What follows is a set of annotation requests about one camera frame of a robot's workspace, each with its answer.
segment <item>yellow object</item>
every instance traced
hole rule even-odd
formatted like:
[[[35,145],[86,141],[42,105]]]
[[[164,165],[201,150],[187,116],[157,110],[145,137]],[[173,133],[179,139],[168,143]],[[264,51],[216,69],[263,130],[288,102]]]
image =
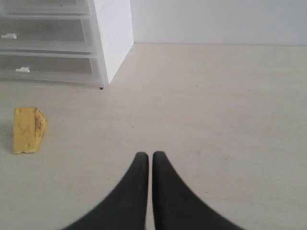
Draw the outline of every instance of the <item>yellow object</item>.
[[[38,150],[47,127],[47,119],[35,107],[14,111],[14,153],[33,153]]]

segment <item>drawer handle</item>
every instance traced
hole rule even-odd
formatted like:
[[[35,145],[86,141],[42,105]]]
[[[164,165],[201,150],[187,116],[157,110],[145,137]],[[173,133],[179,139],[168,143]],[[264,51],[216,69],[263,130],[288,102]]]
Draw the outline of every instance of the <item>drawer handle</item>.
[[[21,67],[20,69],[15,70],[17,73],[30,73],[30,68],[28,67]]]
[[[2,39],[17,39],[16,34],[6,34],[6,35],[1,35]]]

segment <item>white cabinet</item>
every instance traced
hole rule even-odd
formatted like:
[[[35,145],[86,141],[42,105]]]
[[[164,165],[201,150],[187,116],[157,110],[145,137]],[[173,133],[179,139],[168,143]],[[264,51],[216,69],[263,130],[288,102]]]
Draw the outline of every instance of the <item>white cabinet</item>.
[[[129,0],[0,3],[0,79],[104,87],[133,44]],[[110,44],[117,50],[110,49]]]

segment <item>floor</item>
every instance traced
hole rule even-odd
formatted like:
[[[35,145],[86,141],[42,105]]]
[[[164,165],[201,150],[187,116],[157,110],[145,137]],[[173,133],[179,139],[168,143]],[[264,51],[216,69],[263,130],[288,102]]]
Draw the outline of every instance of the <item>floor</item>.
[[[110,192],[137,151],[165,150],[241,227],[305,230],[306,100],[307,47],[138,44],[103,91],[1,81],[1,227],[61,229]],[[36,154],[12,154],[20,106],[49,120]]]

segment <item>drawer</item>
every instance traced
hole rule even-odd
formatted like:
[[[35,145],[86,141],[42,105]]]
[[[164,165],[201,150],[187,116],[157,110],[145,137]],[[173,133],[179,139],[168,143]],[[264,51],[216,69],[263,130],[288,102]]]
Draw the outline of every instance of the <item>drawer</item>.
[[[0,49],[92,52],[89,28],[89,19],[1,18]]]
[[[87,0],[2,0],[8,14],[88,14]]]
[[[95,62],[90,58],[0,55],[0,79],[99,84],[99,76],[92,71]]]

